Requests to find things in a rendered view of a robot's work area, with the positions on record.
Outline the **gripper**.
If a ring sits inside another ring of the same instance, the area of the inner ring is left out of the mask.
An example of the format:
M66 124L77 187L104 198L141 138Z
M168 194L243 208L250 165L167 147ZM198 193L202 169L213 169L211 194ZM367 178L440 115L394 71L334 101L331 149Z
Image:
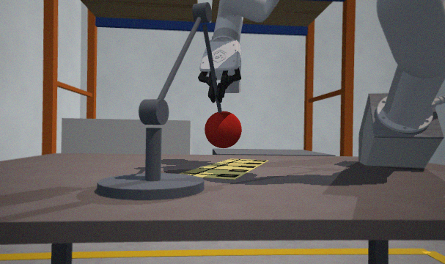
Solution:
M210 72L207 49L205 49L202 57L199 67L201 73L199 74L198 79L199 81L207 83L210 86L208 97L211 99L212 103L215 103L216 98L218 102L221 103L227 87L233 81L241 80L241 47L239 41L233 39L232 37L222 35L215 37L213 41L210 42L210 48L213 57L216 80L221 80L217 86L216 96L213 88L213 80Z

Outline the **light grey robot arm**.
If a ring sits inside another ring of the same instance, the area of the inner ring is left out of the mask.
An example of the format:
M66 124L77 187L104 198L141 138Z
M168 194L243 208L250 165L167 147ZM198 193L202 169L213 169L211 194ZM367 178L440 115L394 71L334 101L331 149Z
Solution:
M240 42L243 18L263 22L278 2L219 0L210 42L222 35ZM445 0L377 0L377 14L398 64L378 119L402 133L424 130L432 109L445 103L445 96L435 98L445 79Z

